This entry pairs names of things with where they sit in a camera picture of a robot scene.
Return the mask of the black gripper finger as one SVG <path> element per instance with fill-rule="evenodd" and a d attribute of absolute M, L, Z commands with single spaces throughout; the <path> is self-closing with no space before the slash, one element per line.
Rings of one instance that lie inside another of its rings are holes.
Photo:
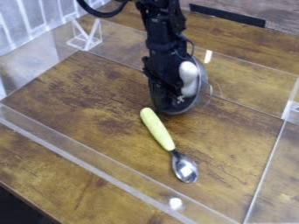
<path fill-rule="evenodd" d="M 183 109 L 173 103 L 171 89 L 164 84 L 153 81 L 148 82 L 148 87 L 156 111 L 164 114 L 180 114 Z"/>

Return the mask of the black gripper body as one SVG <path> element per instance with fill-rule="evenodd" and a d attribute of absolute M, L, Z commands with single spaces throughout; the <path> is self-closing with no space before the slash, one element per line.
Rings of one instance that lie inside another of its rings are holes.
<path fill-rule="evenodd" d="M 180 96 L 183 79 L 179 67 L 184 61 L 191 60 L 187 52 L 187 41 L 175 40 L 168 43 L 145 41 L 149 55 L 143 57 L 143 72 L 148 79 L 152 96 Z"/>

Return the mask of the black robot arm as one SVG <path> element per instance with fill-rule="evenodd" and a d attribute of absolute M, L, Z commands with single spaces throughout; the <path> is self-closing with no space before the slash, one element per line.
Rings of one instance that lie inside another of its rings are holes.
<path fill-rule="evenodd" d="M 143 57 L 143 72 L 153 106 L 159 112 L 177 115 L 192 102 L 180 99 L 183 79 L 179 66 L 191 55 L 183 36 L 185 17 L 179 0 L 139 0 L 135 7 L 140 11 L 147 31 L 145 47 L 149 55 Z"/>

